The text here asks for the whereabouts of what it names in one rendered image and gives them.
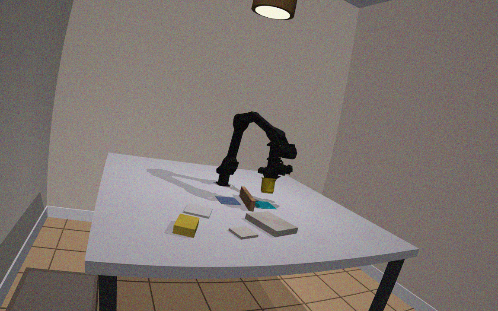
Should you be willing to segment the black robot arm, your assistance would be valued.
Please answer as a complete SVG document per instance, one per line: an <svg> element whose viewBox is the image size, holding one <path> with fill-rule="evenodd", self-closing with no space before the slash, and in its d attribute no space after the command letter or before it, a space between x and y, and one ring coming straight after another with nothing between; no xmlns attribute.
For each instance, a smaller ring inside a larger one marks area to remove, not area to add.
<svg viewBox="0 0 498 311"><path fill-rule="evenodd" d="M236 156L243 137L243 132L247 129L249 123L251 122L255 122L258 126L260 126L271 140L271 142L267 144L267 146L270 147L269 156L288 159L296 158L296 144L288 143L288 140L285 138L284 131L272 126L257 112L252 111L246 114L236 114L233 118L234 132L230 142L228 154L223 159L221 165L216 168L216 173L219 174L219 182L216 182L218 185L230 187L229 177L234 174L239 164ZM284 165L283 161L282 163L279 161L275 168L277 168L277 171L280 170L280 172L283 172L286 175L290 175L290 173L293 172L293 167L291 165Z"/></svg>

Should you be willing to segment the tan wooden flat bar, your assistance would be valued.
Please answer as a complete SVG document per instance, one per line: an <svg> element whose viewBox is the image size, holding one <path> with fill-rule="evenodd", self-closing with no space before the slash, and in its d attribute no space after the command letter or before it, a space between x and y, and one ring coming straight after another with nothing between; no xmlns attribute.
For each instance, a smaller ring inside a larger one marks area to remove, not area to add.
<svg viewBox="0 0 498 311"><path fill-rule="evenodd" d="M243 202L244 202L245 206L248 208L248 210L254 211L256 201L255 201L254 197L251 196L251 193L245 187L241 186L239 196L243 200Z"/></svg>

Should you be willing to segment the yellow block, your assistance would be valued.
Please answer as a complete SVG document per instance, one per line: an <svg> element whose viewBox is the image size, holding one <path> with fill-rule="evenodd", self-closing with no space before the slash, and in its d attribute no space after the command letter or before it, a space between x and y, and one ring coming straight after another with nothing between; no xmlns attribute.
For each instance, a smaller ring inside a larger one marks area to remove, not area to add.
<svg viewBox="0 0 498 311"><path fill-rule="evenodd" d="M194 238L196 229L198 229L198 225L199 217L179 214L173 227L173 233L189 238Z"/></svg>

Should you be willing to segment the yellow translucent cup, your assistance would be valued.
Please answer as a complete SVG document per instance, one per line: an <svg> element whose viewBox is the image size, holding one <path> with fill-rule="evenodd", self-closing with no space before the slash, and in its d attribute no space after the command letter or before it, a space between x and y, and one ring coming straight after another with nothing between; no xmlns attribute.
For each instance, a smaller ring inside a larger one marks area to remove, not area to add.
<svg viewBox="0 0 498 311"><path fill-rule="evenodd" d="M261 178L261 179L262 179L261 191L263 193L272 194L275 189L276 179L271 179L271 178Z"/></svg>

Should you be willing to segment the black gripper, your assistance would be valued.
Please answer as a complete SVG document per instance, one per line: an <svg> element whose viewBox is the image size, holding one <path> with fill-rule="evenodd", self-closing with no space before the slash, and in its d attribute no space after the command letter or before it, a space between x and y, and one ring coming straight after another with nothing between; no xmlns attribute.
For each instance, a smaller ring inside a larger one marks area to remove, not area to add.
<svg viewBox="0 0 498 311"><path fill-rule="evenodd" d="M268 161L267 167L265 168L260 167L258 169L258 173L263 174L264 178L271 178L271 179L278 179L281 177L279 175L285 176L285 173L280 172L280 170L277 171L277 168L275 168L275 166L279 161L282 162L281 158L269 156L267 158L267 161Z"/></svg>

